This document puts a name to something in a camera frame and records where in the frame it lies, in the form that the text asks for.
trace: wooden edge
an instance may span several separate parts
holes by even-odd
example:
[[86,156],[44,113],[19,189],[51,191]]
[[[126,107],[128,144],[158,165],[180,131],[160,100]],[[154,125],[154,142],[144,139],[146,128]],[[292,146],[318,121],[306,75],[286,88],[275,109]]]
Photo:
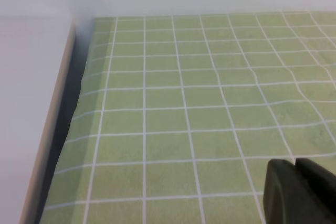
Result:
[[47,166],[50,146],[54,135],[59,107],[62,99],[62,94],[65,86],[66,77],[68,74],[73,44],[75,41],[75,27],[71,23],[68,39],[65,46],[64,54],[61,60],[61,65],[58,71],[58,76],[55,83],[53,95],[46,121],[41,134],[40,144],[34,161],[32,175],[29,180],[29,185],[21,211],[19,223],[31,224],[36,217],[37,206],[39,203],[41,188],[44,180],[45,170]]

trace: grid line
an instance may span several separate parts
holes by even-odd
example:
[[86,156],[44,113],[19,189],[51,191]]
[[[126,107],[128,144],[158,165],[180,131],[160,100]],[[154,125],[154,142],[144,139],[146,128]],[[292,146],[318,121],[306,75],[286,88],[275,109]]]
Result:
[[[279,82],[267,82],[267,83],[259,83],[260,86],[274,86],[274,85],[282,85],[282,84],[311,84],[311,83],[334,83],[336,81],[279,81]],[[185,85],[185,88],[217,88],[217,87],[256,87],[256,83],[247,83],[247,84],[222,84],[220,85]],[[153,90],[153,89],[178,89],[181,88],[181,86],[161,86],[161,87],[146,87],[146,90]],[[134,90],[142,90],[142,87],[134,87],[134,88],[108,88],[107,90],[128,90],[128,91],[134,91]],[[104,91],[104,89],[89,91],[86,93],[83,93],[80,95],[80,97],[84,97],[89,94],[98,93]]]
[[[229,22],[230,28],[231,28],[231,30],[232,30],[232,32],[233,32],[233,35],[234,35],[235,39],[237,40],[236,33],[235,33],[235,31],[234,31],[234,29],[233,29],[233,27],[232,27],[231,20],[230,20],[230,17],[229,17],[228,15],[227,15],[227,18],[228,18],[228,22]],[[240,45],[240,43],[239,43],[238,40],[237,40],[237,43],[238,43],[240,52],[241,52],[241,53],[243,54],[243,56],[244,56],[244,59],[245,59],[245,61],[246,61],[246,63],[247,63],[247,66],[249,66],[249,63],[248,63],[248,61],[247,61],[247,59],[246,59],[246,56],[245,56],[245,54],[244,54],[244,51],[243,51],[243,49],[241,48],[241,45]],[[252,70],[252,72],[253,72],[253,75],[254,75],[254,77],[255,77],[256,85],[257,85],[259,91],[262,92],[262,90],[261,90],[261,88],[260,88],[260,86],[259,86],[259,84],[258,84],[258,79],[257,79],[256,73],[255,73],[253,70]],[[230,118],[232,127],[234,127],[233,120],[232,120],[231,116],[229,116],[229,118]],[[251,177],[250,171],[249,171],[249,169],[248,169],[248,166],[247,166],[247,163],[246,163],[246,160],[245,160],[245,157],[244,157],[244,153],[243,153],[243,151],[242,151],[242,149],[241,149],[241,146],[240,146],[240,143],[239,143],[239,139],[238,139],[237,133],[236,133],[235,130],[234,130],[234,132],[235,132],[234,134],[235,134],[236,142],[237,142],[237,144],[238,144],[238,146],[239,146],[239,152],[240,152],[240,155],[241,155],[242,158],[243,158],[244,167],[245,167],[245,170],[246,170],[246,174],[247,174],[248,180],[249,180],[249,182],[250,182],[251,189],[252,189],[252,191],[255,193],[256,190],[255,190],[255,187],[254,187],[254,184],[253,184],[253,181],[252,181],[252,177]],[[264,215],[263,215],[262,210],[261,210],[261,206],[260,206],[258,197],[257,197],[256,194],[254,194],[254,200],[255,200],[255,202],[256,202],[256,206],[257,206],[258,213],[259,213],[259,216],[260,216],[260,219],[261,219],[262,223],[266,223],[266,222],[265,222],[265,219],[264,219]]]
[[[251,104],[231,104],[231,105],[208,105],[208,106],[187,106],[187,109],[219,109],[219,108],[243,108],[243,107],[255,107],[255,106],[266,106],[269,105],[276,105],[276,104],[283,104],[287,102],[306,102],[306,100],[284,100],[279,102],[269,102],[269,103],[251,103]],[[336,103],[336,101],[318,101],[318,100],[311,100],[311,102],[316,103]],[[157,108],[145,108],[146,111],[155,111],[155,110],[182,110],[184,107],[157,107]],[[116,112],[116,111],[143,111],[143,108],[131,108],[131,109],[111,109],[111,110],[104,110],[105,112]],[[72,117],[72,121],[81,118],[86,115],[99,113],[101,110],[93,110],[88,111],[80,115],[76,115]]]
[[143,142],[142,142],[142,224],[146,224],[146,17],[143,17]]
[[[265,32],[263,30],[263,27],[261,26],[260,22],[259,22],[259,19],[258,17],[256,16],[257,18],[257,21],[262,29],[263,32]],[[270,46],[272,47],[273,51],[275,52],[275,54],[277,55],[278,59],[280,60],[281,64],[291,73],[293,79],[294,79],[294,82],[295,82],[295,86],[296,88],[298,89],[299,93],[302,95],[302,97],[313,107],[313,109],[315,110],[315,112],[317,113],[317,115],[320,117],[321,121],[323,122],[323,125],[325,127],[325,129],[328,131],[328,134],[329,136],[331,137],[331,139],[333,140],[334,144],[336,145],[336,140],[335,140],[335,137],[333,136],[331,130],[329,129],[329,126],[327,125],[326,121],[324,120],[323,116],[321,115],[320,111],[316,108],[316,106],[305,96],[305,94],[301,91],[300,89],[300,86],[298,85],[298,81],[293,73],[293,71],[291,69],[289,69],[285,63],[283,62],[283,60],[280,58],[278,52],[276,51],[276,49],[274,48],[274,46],[272,45],[272,43],[268,40]]]
[[[336,25],[325,24],[336,14],[301,14],[96,22],[48,216],[79,205],[70,221],[194,211],[206,224],[212,207],[224,222],[265,223],[268,160],[311,158],[335,172]],[[65,179],[78,190],[59,190]],[[228,204],[232,215],[220,212]]]
[[[324,38],[323,36],[321,37],[300,37],[297,34],[293,37],[277,37],[277,38],[272,38],[270,40],[283,40],[283,39],[321,39]],[[265,38],[248,38],[248,39],[209,39],[208,42],[235,42],[235,41],[259,41],[259,40],[266,40]],[[203,43],[203,40],[178,40],[177,43]],[[167,40],[167,41],[147,41],[146,44],[173,44],[173,40]],[[100,46],[106,46],[106,45],[111,45],[112,43],[103,43],[103,44],[94,44],[94,47],[100,47]],[[124,45],[124,44],[143,44],[143,42],[138,42],[138,41],[131,41],[131,42],[116,42],[116,45]]]
[[[118,18],[116,18],[115,24],[116,25],[114,27],[114,31],[117,31]],[[116,33],[114,33],[113,42],[115,40],[116,40]],[[108,68],[109,71],[110,71],[111,65],[112,65],[113,48],[114,48],[114,44],[112,44],[112,49],[111,49],[111,56],[110,56],[109,68]],[[99,141],[100,141],[100,133],[101,133],[101,128],[102,128],[102,121],[103,121],[103,116],[104,116],[104,108],[105,108],[105,102],[106,102],[108,82],[109,82],[109,74],[107,74],[106,81],[105,81],[105,90],[104,90],[104,96],[103,96],[103,101],[102,101],[102,106],[101,106],[101,113],[100,113],[100,120],[99,120],[97,140],[96,140],[96,145],[95,145],[94,155],[93,155],[93,167],[91,169],[89,186],[88,186],[88,192],[87,192],[87,200],[86,200],[86,203],[85,203],[83,224],[86,224],[87,220],[88,220],[89,206],[90,206],[90,202],[89,201],[91,199],[92,185],[93,185],[93,178],[94,178],[94,171],[95,171],[95,165],[96,165],[97,156],[98,156],[98,147],[99,147]]]
[[200,206],[202,224],[205,224],[203,202],[202,202],[202,198],[201,198],[201,187],[199,185],[200,181],[198,180],[198,172],[197,172],[197,166],[196,166],[196,160],[195,160],[195,150],[194,150],[194,144],[193,144],[193,139],[192,139],[192,135],[191,135],[188,109],[187,109],[185,94],[184,94],[184,86],[183,86],[182,72],[181,72],[179,53],[178,53],[178,47],[177,47],[177,41],[176,41],[176,33],[175,33],[175,29],[174,29],[174,17],[173,16],[171,17],[171,20],[172,20],[172,25],[173,25],[173,36],[174,36],[174,41],[175,41],[175,51],[176,51],[176,56],[177,56],[177,67],[178,67],[179,75],[180,75],[180,84],[181,84],[181,91],[182,91],[182,100],[183,100],[183,105],[184,105],[184,114],[185,114],[185,119],[186,119],[186,124],[187,124],[187,132],[188,132],[188,138],[189,138],[190,152],[191,152],[191,156],[192,156],[192,160],[193,160],[194,176],[195,176],[196,189],[197,189],[197,195],[198,195],[198,204]]
[[294,31],[294,29],[289,25],[289,23],[288,23],[288,21],[287,21],[285,15],[282,14],[282,16],[284,17],[284,20],[285,20],[287,26],[289,27],[289,29],[295,34],[295,36],[296,36],[296,37],[299,39],[299,41],[303,44],[303,46],[305,47],[305,49],[307,50],[307,52],[309,53],[309,55],[313,58],[313,60],[316,62],[316,64],[319,65],[320,67],[322,67],[322,68],[326,71],[326,73],[327,73],[327,75],[329,76],[330,80],[333,81],[333,78],[332,78],[330,72],[328,71],[328,69],[327,69],[325,66],[322,66],[322,65],[318,62],[318,60],[314,57],[314,55],[311,53],[311,51],[310,51],[309,48],[306,46],[306,44],[305,44],[305,43],[302,41],[302,39],[298,36],[298,34],[296,33],[296,31]]
[[[336,156],[336,152],[331,153],[324,153],[324,154],[310,154],[310,155],[274,155],[274,156],[244,156],[245,159],[251,160],[251,159],[272,159],[272,158],[312,158],[312,157],[334,157]],[[243,160],[243,158],[240,157],[222,157],[222,158],[196,158],[195,161],[198,162],[221,162],[221,161],[232,161],[232,160]],[[159,161],[146,161],[146,165],[152,165],[152,164],[170,164],[170,163],[193,163],[192,159],[167,159],[167,160],[159,160]],[[125,166],[125,165],[142,165],[143,161],[134,161],[134,162],[111,162],[111,163],[96,163],[95,166]],[[92,167],[92,164],[84,164],[84,165],[78,165],[62,170],[57,170],[54,172],[54,174],[61,174],[66,173],[72,170],[77,169],[83,169],[86,167]]]
[[[336,52],[336,49],[310,49],[311,52]],[[295,52],[307,52],[306,50],[286,50],[286,51],[281,51],[281,53],[295,53]],[[250,55],[261,55],[261,54],[273,54],[274,51],[262,51],[262,52],[247,52]],[[241,55],[241,52],[216,52],[212,53],[213,56],[226,56],[226,55]],[[185,56],[204,56],[205,54],[181,54],[180,57],[185,57]],[[176,57],[176,55],[172,54],[166,54],[166,55],[147,55],[147,57]],[[113,56],[114,58],[138,58],[142,57],[142,55],[115,55]],[[109,58],[109,56],[102,56],[102,57],[95,57],[93,59],[89,59],[88,62],[91,63],[93,61],[97,60],[102,60]]]
[[[228,16],[228,20],[229,20],[230,26],[231,26],[231,28],[232,28],[232,31],[233,31],[233,33],[234,33],[234,36],[235,36],[235,38],[237,38],[237,37],[236,37],[236,34],[235,34],[235,31],[233,30],[233,27],[232,27],[232,24],[231,24],[231,21],[230,21],[230,17],[229,17],[229,16]],[[282,141],[284,142],[285,147],[286,147],[286,149],[287,149],[289,155],[291,156],[292,161],[295,162],[295,159],[294,159],[294,157],[293,157],[293,153],[292,153],[292,151],[291,151],[291,149],[290,149],[290,147],[289,147],[289,145],[288,145],[288,143],[287,143],[287,141],[286,141],[284,132],[282,131],[282,129],[281,129],[281,127],[280,127],[280,124],[279,124],[279,122],[278,122],[278,120],[277,120],[277,118],[276,118],[276,116],[275,116],[275,114],[274,114],[274,111],[272,110],[270,104],[268,103],[268,101],[267,101],[267,99],[266,99],[266,97],[265,97],[264,92],[262,91],[262,89],[261,89],[261,87],[260,87],[260,85],[259,85],[259,81],[258,81],[257,74],[256,74],[255,71],[251,68],[251,65],[250,65],[250,63],[248,62],[248,60],[247,60],[247,58],[246,58],[246,55],[245,55],[245,53],[243,52],[243,49],[241,48],[241,45],[240,45],[239,41],[237,41],[237,43],[238,43],[239,48],[240,48],[240,50],[241,50],[241,52],[242,52],[242,54],[243,54],[243,56],[244,56],[244,59],[245,59],[245,61],[246,61],[246,64],[247,64],[248,68],[249,68],[249,69],[251,70],[251,72],[253,73],[254,79],[255,79],[255,81],[256,81],[256,83],[257,83],[257,88],[258,88],[258,90],[259,90],[259,92],[260,92],[260,94],[261,94],[261,96],[262,96],[262,99],[263,99],[264,103],[265,103],[266,106],[267,106],[267,109],[269,110],[269,112],[270,112],[271,115],[272,115],[272,118],[273,118],[273,120],[274,120],[274,122],[275,122],[275,124],[276,124],[276,126],[277,126],[277,128],[278,128],[278,131],[279,131],[280,135],[281,135]]]
[[[239,197],[239,196],[251,196],[254,193],[252,192],[242,192],[242,193],[225,193],[225,194],[204,194],[204,195],[177,195],[177,196],[160,196],[160,197],[148,197],[146,201],[149,200],[165,200],[165,199],[197,199],[199,197],[201,198],[214,198],[214,197]],[[257,195],[263,195],[264,193],[262,191],[257,191]],[[90,200],[91,204],[96,203],[108,203],[108,202],[127,202],[127,201],[139,201],[142,198],[117,198],[117,199],[96,199],[96,200]],[[55,206],[47,206],[44,208],[44,210],[53,210],[61,207],[68,207],[73,205],[80,205],[85,204],[85,201],[78,200],[74,202],[64,203],[64,204],[58,204]]]
[[[321,124],[325,124],[325,123],[336,123],[336,119],[335,120],[323,120],[320,122],[316,122],[316,123],[306,123],[306,124],[290,124],[290,125],[281,125],[281,128],[303,128],[303,127],[311,127],[311,126],[317,126],[317,125],[321,125]],[[268,129],[277,129],[278,126],[264,126],[264,127],[251,127],[251,128],[236,128],[236,131],[258,131],[258,130],[268,130]],[[228,131],[232,131],[231,128],[227,128],[227,129],[211,129],[211,130],[191,130],[191,132],[228,132]],[[155,135],[155,134],[171,134],[171,133],[187,133],[188,131],[159,131],[159,132],[147,132],[147,135]],[[133,133],[108,133],[108,134],[101,134],[101,136],[139,136],[139,135],[143,135],[142,132],[133,132]],[[70,140],[66,140],[66,143],[71,143],[71,142],[76,142],[85,138],[89,138],[89,137],[96,137],[96,134],[92,134],[92,135],[86,135],[86,136],[81,136],[78,138],[73,138]]]
[[[287,26],[263,26],[264,28],[286,28]],[[292,27],[316,27],[315,25],[302,25],[302,26],[292,26]],[[336,25],[323,25],[323,27],[336,27]],[[235,29],[246,29],[246,28],[259,28],[259,26],[237,26]],[[177,31],[180,30],[201,30],[200,28],[174,28]],[[230,29],[230,27],[211,27],[211,28],[205,28],[205,30],[225,30],[225,29]],[[147,31],[172,31],[172,28],[164,28],[164,29],[147,29]],[[137,31],[143,31],[141,29],[134,29],[134,30],[118,30],[117,32],[122,32],[122,33],[133,33]],[[95,31],[94,34],[109,34],[111,33],[110,31]]]

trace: green cutting mat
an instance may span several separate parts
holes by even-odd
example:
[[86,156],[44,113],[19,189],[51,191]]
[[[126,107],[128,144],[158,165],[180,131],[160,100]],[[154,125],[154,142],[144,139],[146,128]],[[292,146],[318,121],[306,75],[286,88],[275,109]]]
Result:
[[336,13],[99,18],[42,223],[265,223],[267,162],[336,172]]

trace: white grid line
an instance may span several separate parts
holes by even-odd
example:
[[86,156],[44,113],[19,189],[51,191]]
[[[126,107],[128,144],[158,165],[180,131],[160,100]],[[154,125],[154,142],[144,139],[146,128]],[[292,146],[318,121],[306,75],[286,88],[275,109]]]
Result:
[[[300,27],[316,27],[315,25],[296,25],[292,26],[295,28]],[[336,25],[323,25],[323,27],[336,27]],[[260,28],[259,26],[235,26],[234,29],[246,29],[246,28]],[[263,28],[288,28],[287,26],[263,26]],[[193,31],[193,30],[202,30],[201,28],[178,28],[174,27],[176,31]],[[230,27],[223,26],[223,27],[204,27],[206,31],[208,30],[230,30]],[[146,29],[146,31],[152,32],[152,31],[173,31],[173,28],[159,28],[159,29]],[[133,29],[133,30],[117,30],[117,33],[134,33],[134,32],[143,32],[142,29]],[[112,33],[111,31],[94,31],[93,34],[109,34]]]
[[[116,18],[116,21],[115,21],[114,31],[117,31],[117,26],[118,26],[118,18]],[[116,39],[116,33],[114,33],[113,42],[115,41],[115,39]],[[114,48],[114,44],[112,44],[112,49],[111,49],[111,56],[110,56],[111,58],[110,58],[110,61],[109,61],[109,68],[108,68],[109,71],[110,71],[111,65],[112,65],[113,48]],[[87,219],[88,219],[89,205],[90,205],[89,201],[91,199],[94,171],[95,171],[95,165],[96,165],[97,156],[98,156],[98,147],[99,147],[99,141],[100,141],[100,133],[101,133],[101,128],[102,128],[102,121],[103,121],[103,115],[104,115],[104,107],[105,107],[105,102],[106,102],[108,82],[109,82],[109,74],[107,74],[106,81],[105,81],[105,90],[104,90],[103,102],[102,102],[102,106],[101,106],[101,114],[100,114],[100,120],[99,120],[98,134],[97,134],[97,140],[96,140],[96,145],[95,145],[94,155],[93,155],[93,167],[91,169],[91,174],[90,174],[90,180],[89,180],[89,186],[88,186],[88,192],[87,192],[87,199],[86,199],[85,211],[84,211],[84,217],[83,217],[83,224],[86,224]]]
[[[305,67],[321,67],[325,69],[327,66],[336,66],[336,63],[331,64],[309,64],[309,65],[287,65],[288,68],[305,68]],[[269,69],[269,68],[284,68],[283,66],[259,66],[259,67],[232,67],[232,68],[216,68],[216,70],[251,70],[251,69]],[[213,68],[188,68],[188,69],[181,69],[182,72],[192,72],[192,71],[214,71]],[[112,70],[110,73],[142,73],[143,70]],[[160,72],[178,72],[177,69],[158,69],[158,70],[146,70],[147,73],[160,73]],[[86,75],[82,78],[82,80],[86,80],[93,76],[99,76],[102,73],[108,73],[107,71],[102,71],[99,73],[93,73]]]
[[198,172],[197,172],[197,166],[196,166],[195,151],[194,151],[193,139],[192,139],[192,135],[191,135],[191,129],[190,129],[190,122],[189,122],[188,110],[187,110],[187,105],[186,105],[186,99],[185,99],[185,94],[184,94],[182,72],[181,72],[179,53],[178,53],[178,47],[177,47],[177,41],[176,41],[176,33],[175,33],[175,29],[174,29],[174,17],[172,16],[171,19],[172,19],[172,25],[173,25],[173,35],[174,35],[175,50],[176,50],[176,56],[177,56],[177,66],[178,66],[178,70],[180,72],[179,75],[180,75],[182,99],[183,99],[183,105],[184,105],[184,114],[185,114],[185,119],[186,119],[186,124],[187,124],[187,130],[188,130],[188,138],[189,138],[191,157],[192,157],[192,160],[193,160],[193,168],[194,168],[196,189],[197,189],[197,195],[198,195],[198,203],[200,205],[201,221],[202,221],[202,224],[205,224],[203,202],[202,202],[202,198],[201,198],[202,193],[201,193],[201,187],[199,185],[200,181],[198,180]]
[[[270,38],[270,40],[284,40],[284,39],[323,39],[325,38],[324,36],[321,37],[302,37],[298,36],[295,33],[295,36],[293,37],[277,37],[277,38]],[[208,42],[236,42],[236,41],[259,41],[259,40],[266,40],[265,38],[246,38],[246,39],[209,39]],[[177,40],[177,43],[204,43],[204,40]],[[106,46],[106,45],[111,45],[112,43],[101,43],[101,44],[94,44],[94,47],[100,47],[100,46]],[[123,45],[123,44],[143,44],[143,42],[140,41],[121,41],[121,42],[116,42],[116,45]],[[173,40],[165,40],[165,41],[146,41],[146,44],[174,44]]]
[[[252,160],[252,159],[273,159],[273,158],[312,158],[312,157],[334,157],[336,156],[336,152],[331,152],[331,153],[324,153],[324,154],[307,154],[307,155],[274,155],[274,156],[244,156],[245,159],[247,160]],[[196,158],[195,161],[197,163],[199,162],[222,162],[222,161],[233,161],[233,160],[243,160],[243,158],[240,157],[222,157],[222,158]],[[166,159],[166,160],[157,160],[157,161],[146,161],[145,163],[147,165],[152,165],[152,164],[171,164],[171,163],[192,163],[192,159]],[[126,165],[143,165],[143,161],[134,161],[134,162],[109,162],[109,163],[96,163],[95,167],[97,166],[126,166]],[[61,174],[61,173],[66,173],[70,172],[72,170],[77,170],[77,169],[83,169],[86,167],[92,167],[93,164],[84,164],[84,165],[78,165],[66,169],[61,169],[57,170],[54,172],[54,174]]]
[[[229,23],[229,25],[230,25],[230,28],[232,29],[233,35],[234,35],[235,39],[237,39],[237,36],[236,36],[235,31],[234,31],[234,29],[233,29],[233,27],[232,27],[232,24],[231,24],[231,20],[230,20],[230,16],[229,16],[229,15],[227,15],[227,19],[228,19],[228,23]],[[247,62],[247,66],[249,66],[249,63],[248,63],[248,61],[247,61],[247,59],[246,59],[246,56],[245,56],[245,54],[244,54],[244,51],[243,51],[243,49],[241,48],[241,45],[240,45],[240,43],[239,43],[238,40],[237,40],[237,43],[238,43],[240,52],[243,54],[244,59],[245,59],[246,62]],[[254,74],[255,81],[256,81],[256,83],[257,83],[257,87],[258,87],[259,91],[262,92],[261,87],[260,87],[259,84],[258,84],[257,76],[256,76],[256,74],[254,73],[253,70],[252,70],[252,72],[253,72],[253,74]],[[230,121],[231,121],[232,128],[234,128],[235,126],[234,126],[234,123],[233,123],[233,120],[232,120],[230,114],[229,114],[229,118],[230,118]],[[256,189],[255,189],[255,187],[254,187],[254,184],[253,184],[253,181],[252,181],[252,177],[251,177],[250,171],[249,171],[249,169],[248,169],[248,166],[247,166],[247,163],[246,163],[246,160],[245,160],[245,157],[244,157],[244,153],[243,153],[243,150],[242,150],[242,148],[241,148],[241,146],[240,146],[239,138],[238,138],[238,136],[237,136],[237,133],[236,133],[235,129],[234,129],[234,134],[235,134],[235,139],[236,139],[236,142],[237,142],[237,145],[238,145],[238,148],[239,148],[240,155],[241,155],[242,158],[243,158],[243,163],[244,163],[245,171],[246,171],[246,174],[247,174],[247,177],[248,177],[248,180],[249,180],[251,189],[252,189],[252,191],[254,192],[254,200],[255,200],[255,202],[256,202],[256,206],[257,206],[257,209],[258,209],[258,213],[259,213],[261,222],[262,222],[263,224],[265,224],[266,222],[265,222],[265,219],[264,219],[264,215],[263,215],[263,213],[262,213],[262,210],[261,210],[260,202],[259,202],[259,199],[258,199],[256,193],[255,193],[255,192],[256,192]]]
[[[336,49],[310,49],[311,52],[336,52]],[[306,50],[286,50],[286,51],[280,51],[279,53],[281,54],[286,54],[286,53],[295,53],[295,52],[307,52]],[[263,51],[263,52],[245,52],[246,54],[253,55],[253,54],[274,54],[274,51]],[[180,57],[184,56],[204,56],[205,54],[182,54],[179,55]],[[213,56],[225,56],[225,55],[242,55],[241,52],[217,52],[217,53],[212,53]],[[167,57],[167,56],[172,56],[176,57],[176,55],[172,54],[163,54],[163,55],[146,55],[146,57]],[[109,56],[101,56],[101,57],[94,57],[88,59],[88,62],[92,62],[95,60],[101,60],[101,59],[106,59]],[[114,58],[136,58],[136,57],[143,57],[142,55],[113,55]]]
[[[278,102],[268,102],[268,103],[251,103],[251,104],[231,104],[231,105],[205,105],[205,106],[187,106],[187,109],[219,109],[219,108],[243,108],[243,107],[255,107],[255,106],[267,106],[269,105],[277,105],[283,104],[287,102],[307,102],[306,100],[284,100]],[[336,103],[336,101],[319,101],[319,100],[311,100],[311,102],[316,103]],[[184,107],[157,107],[157,108],[145,108],[146,111],[156,111],[156,110],[183,110]],[[143,108],[122,108],[122,109],[110,109],[104,110],[105,112],[116,112],[116,111],[143,111]],[[101,110],[93,110],[84,112],[83,114],[76,115],[72,117],[72,121],[81,118],[86,115],[99,113]]]
[[[314,122],[314,123],[306,123],[306,124],[292,124],[292,125],[281,125],[281,128],[303,128],[303,127],[312,127],[318,126],[324,123],[336,123],[336,120],[324,120],[321,122]],[[264,127],[251,127],[251,128],[235,128],[236,131],[259,131],[259,130],[269,130],[269,129],[277,129],[278,126],[264,126]],[[199,129],[199,130],[191,130],[192,133],[194,132],[228,132],[232,131],[231,128],[227,129]],[[147,135],[156,135],[156,134],[175,134],[175,133],[188,133],[188,131],[159,131],[159,132],[146,132]],[[133,133],[107,133],[101,134],[101,136],[142,136],[143,132],[133,132]],[[79,140],[83,140],[90,137],[97,137],[96,134],[93,135],[86,135],[77,138],[73,138],[70,140],[66,140],[64,144],[73,143]]]
[[[295,32],[295,30],[294,30],[293,28],[290,27],[290,25],[289,25],[288,21],[286,20],[284,14],[282,14],[282,16],[283,16],[283,18],[284,18],[286,24],[288,25],[289,29],[295,34],[295,36],[298,37],[298,34]],[[318,60],[314,57],[314,55],[311,53],[310,49],[309,49],[309,48],[307,47],[307,45],[302,41],[302,39],[301,39],[300,37],[298,37],[298,39],[299,39],[299,41],[302,43],[302,45],[304,46],[304,48],[307,50],[307,52],[309,53],[309,55],[311,56],[311,58],[316,62],[316,64],[319,65],[321,68],[323,68],[323,69],[326,71],[327,75],[329,76],[330,80],[333,81],[334,79],[333,79],[333,77],[331,76],[331,74],[330,74],[330,72],[328,71],[328,69],[327,69],[325,66],[322,66],[322,65],[318,62]]]
[[[279,81],[279,82],[267,82],[267,83],[259,83],[260,86],[275,86],[275,85],[282,85],[282,84],[313,84],[313,83],[334,83],[336,81]],[[247,84],[222,84],[220,85],[187,85],[184,86],[185,88],[217,88],[217,87],[223,87],[223,88],[229,88],[229,87],[255,87],[257,86],[256,83],[247,83]],[[161,86],[161,87],[146,87],[146,90],[150,89],[178,89],[181,88],[181,86]],[[112,90],[124,90],[124,91],[134,91],[134,90],[142,90],[142,87],[133,87],[133,88],[108,88],[108,91]],[[83,93],[82,95],[79,95],[79,97],[84,97],[89,94],[94,94],[104,91],[104,89],[99,90],[93,90],[88,91],[86,93]]]
[[143,18],[142,224],[146,224],[146,17]]
[[285,145],[285,147],[286,147],[286,149],[287,149],[289,155],[291,156],[292,161],[295,162],[295,159],[294,159],[294,157],[293,157],[293,153],[292,153],[292,151],[291,151],[291,149],[290,149],[290,147],[289,147],[289,145],[288,145],[288,143],[287,143],[287,141],[286,141],[285,135],[284,135],[284,133],[283,133],[283,131],[282,131],[282,128],[280,127],[280,124],[279,124],[279,122],[278,122],[278,119],[277,119],[277,117],[275,116],[274,111],[272,110],[270,104],[268,103],[268,101],[267,101],[267,99],[266,99],[266,96],[265,96],[264,92],[262,91],[262,89],[261,89],[261,87],[260,87],[260,85],[259,85],[257,74],[256,74],[255,71],[251,68],[251,65],[250,65],[250,63],[248,62],[248,60],[247,60],[247,58],[246,58],[246,55],[244,54],[243,49],[241,48],[240,43],[239,43],[238,41],[237,41],[237,43],[238,43],[238,45],[239,45],[240,50],[242,51],[242,54],[243,54],[243,56],[244,56],[244,59],[245,59],[245,61],[246,61],[247,66],[249,67],[249,69],[252,71],[252,73],[253,73],[253,75],[254,75],[255,81],[256,81],[256,83],[257,83],[257,88],[258,88],[258,90],[259,90],[259,92],[260,92],[260,94],[261,94],[261,96],[262,96],[262,99],[263,99],[264,102],[266,103],[266,106],[267,106],[269,112],[271,113],[272,118],[273,118],[275,124],[276,124],[277,127],[278,127],[278,131],[279,131],[279,133],[280,133],[281,139],[282,139],[282,141],[284,142],[284,145]]
[[[260,22],[259,22],[259,19],[257,17],[257,21],[262,29],[262,31],[264,32]],[[290,68],[288,68],[285,63],[282,61],[281,57],[279,56],[278,52],[276,51],[276,49],[274,48],[273,44],[268,40],[268,43],[270,44],[270,46],[272,47],[273,51],[275,52],[275,54],[277,55],[278,59],[280,60],[281,64],[291,73],[293,79],[294,79],[294,82],[295,82],[295,86],[297,87],[297,90],[299,91],[299,93],[302,95],[302,97],[312,106],[312,108],[315,110],[315,112],[317,113],[317,115],[319,116],[319,118],[321,119],[321,121],[323,122],[323,125],[325,127],[325,129],[327,130],[328,134],[330,135],[331,139],[333,140],[334,144],[336,145],[336,140],[335,140],[335,137],[333,136],[333,134],[331,133],[331,130],[329,129],[329,126],[327,125],[326,121],[324,120],[323,116],[321,115],[321,113],[319,112],[319,110],[315,107],[315,105],[304,95],[304,93],[301,91],[300,89],[300,86],[298,84],[298,81],[294,75],[294,73],[292,72],[292,70],[290,70]]]
[[[257,195],[263,195],[262,191],[256,192]],[[147,197],[147,201],[149,200],[165,200],[165,199],[197,199],[198,197],[201,198],[215,198],[215,197],[239,197],[239,196],[251,196],[253,195],[252,192],[242,192],[242,193],[218,193],[218,194],[203,194],[203,195],[176,195],[176,196],[158,196],[158,197]],[[113,202],[127,202],[127,201],[140,201],[141,197],[134,197],[134,198],[116,198],[116,199],[94,199],[90,200],[90,204],[99,204],[99,203],[113,203]],[[84,200],[77,200],[73,202],[57,204],[53,206],[46,206],[44,208],[45,211],[54,210],[57,208],[74,206],[74,205],[81,205],[85,204],[86,201]]]

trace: black plastic object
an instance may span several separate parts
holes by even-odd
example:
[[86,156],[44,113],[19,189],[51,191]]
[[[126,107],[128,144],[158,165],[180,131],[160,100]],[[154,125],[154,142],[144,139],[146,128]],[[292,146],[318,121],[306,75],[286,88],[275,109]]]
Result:
[[264,211],[267,224],[336,223],[336,177],[307,158],[268,162]]

